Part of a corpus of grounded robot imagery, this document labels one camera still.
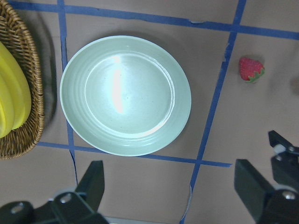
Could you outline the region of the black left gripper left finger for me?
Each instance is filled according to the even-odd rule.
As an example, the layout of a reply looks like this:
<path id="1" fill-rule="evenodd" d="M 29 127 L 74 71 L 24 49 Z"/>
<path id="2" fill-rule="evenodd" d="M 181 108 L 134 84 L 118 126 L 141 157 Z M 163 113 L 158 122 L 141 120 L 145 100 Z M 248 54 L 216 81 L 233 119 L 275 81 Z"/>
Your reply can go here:
<path id="1" fill-rule="evenodd" d="M 97 212 L 104 195 L 103 161 L 92 161 L 76 187 L 76 192 Z"/>

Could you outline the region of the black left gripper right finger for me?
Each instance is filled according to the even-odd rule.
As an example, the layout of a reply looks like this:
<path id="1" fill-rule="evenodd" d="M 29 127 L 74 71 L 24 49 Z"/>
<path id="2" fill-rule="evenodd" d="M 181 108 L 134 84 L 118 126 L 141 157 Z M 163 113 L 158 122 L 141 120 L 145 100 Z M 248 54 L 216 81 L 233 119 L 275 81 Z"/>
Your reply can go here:
<path id="1" fill-rule="evenodd" d="M 246 159 L 235 161 L 234 189 L 253 220 L 258 223 L 273 186 Z"/>

